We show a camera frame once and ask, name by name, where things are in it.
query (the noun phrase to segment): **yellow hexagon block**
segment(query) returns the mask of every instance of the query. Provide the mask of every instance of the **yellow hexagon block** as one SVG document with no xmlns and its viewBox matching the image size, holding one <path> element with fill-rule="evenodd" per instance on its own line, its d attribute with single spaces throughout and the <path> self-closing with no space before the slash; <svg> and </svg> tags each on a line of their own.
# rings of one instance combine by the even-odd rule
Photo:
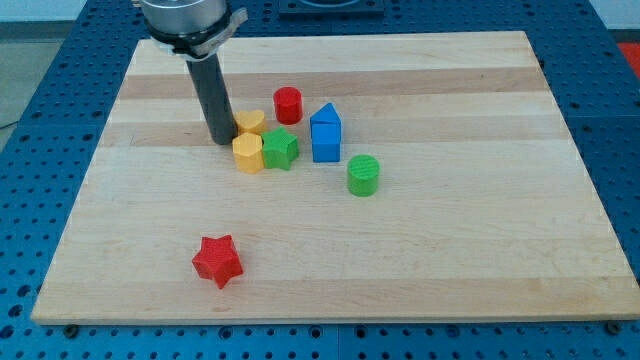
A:
<svg viewBox="0 0 640 360">
<path fill-rule="evenodd" d="M 264 111 L 238 111 L 233 116 L 238 125 L 238 133 L 252 133 L 260 135 L 267 131 L 267 121 L 264 116 Z"/>
<path fill-rule="evenodd" d="M 233 158 L 240 171 L 255 174 L 264 169 L 262 137 L 252 133 L 244 133 L 233 139 Z"/>
</svg>

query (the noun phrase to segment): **wood grain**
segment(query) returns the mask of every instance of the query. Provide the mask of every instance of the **wood grain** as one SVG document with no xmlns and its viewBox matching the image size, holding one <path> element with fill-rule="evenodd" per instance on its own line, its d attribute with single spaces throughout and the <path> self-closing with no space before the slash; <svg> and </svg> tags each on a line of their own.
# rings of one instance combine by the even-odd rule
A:
<svg viewBox="0 0 640 360">
<path fill-rule="evenodd" d="M 140 42 L 35 321 L 640 317 L 640 289 L 522 32 L 232 39 L 221 59 L 234 109 L 264 110 L 270 128 L 273 91 L 303 90 L 291 171 L 237 171 L 184 64 Z M 345 161 L 316 164 L 308 117 L 328 101 Z M 364 199 L 346 189 L 360 153 L 382 169 Z M 201 236 L 226 233 L 245 274 L 220 291 L 190 261 Z"/>
</svg>

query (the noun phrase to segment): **blue pegboard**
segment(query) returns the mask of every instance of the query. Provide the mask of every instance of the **blue pegboard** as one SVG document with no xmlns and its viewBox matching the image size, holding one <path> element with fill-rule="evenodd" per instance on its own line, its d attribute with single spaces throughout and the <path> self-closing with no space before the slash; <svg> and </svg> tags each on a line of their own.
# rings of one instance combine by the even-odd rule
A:
<svg viewBox="0 0 640 360">
<path fill-rule="evenodd" d="M 638 82 L 585 0 L 388 0 L 385 16 L 281 19 L 234 1 L 238 36 L 525 30 L 636 277 Z M 60 327 L 29 320 L 136 43 L 127 0 L 89 0 L 0 155 L 0 359 L 640 359 L 640 322 Z"/>
</svg>

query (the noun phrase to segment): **red star block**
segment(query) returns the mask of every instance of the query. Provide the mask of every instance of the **red star block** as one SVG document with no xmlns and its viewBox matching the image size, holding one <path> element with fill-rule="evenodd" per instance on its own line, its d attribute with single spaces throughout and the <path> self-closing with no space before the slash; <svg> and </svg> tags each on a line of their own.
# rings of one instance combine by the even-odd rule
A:
<svg viewBox="0 0 640 360">
<path fill-rule="evenodd" d="M 215 280 L 220 289 L 243 273 L 231 235 L 219 239 L 203 237 L 200 251 L 191 262 L 201 278 Z"/>
</svg>

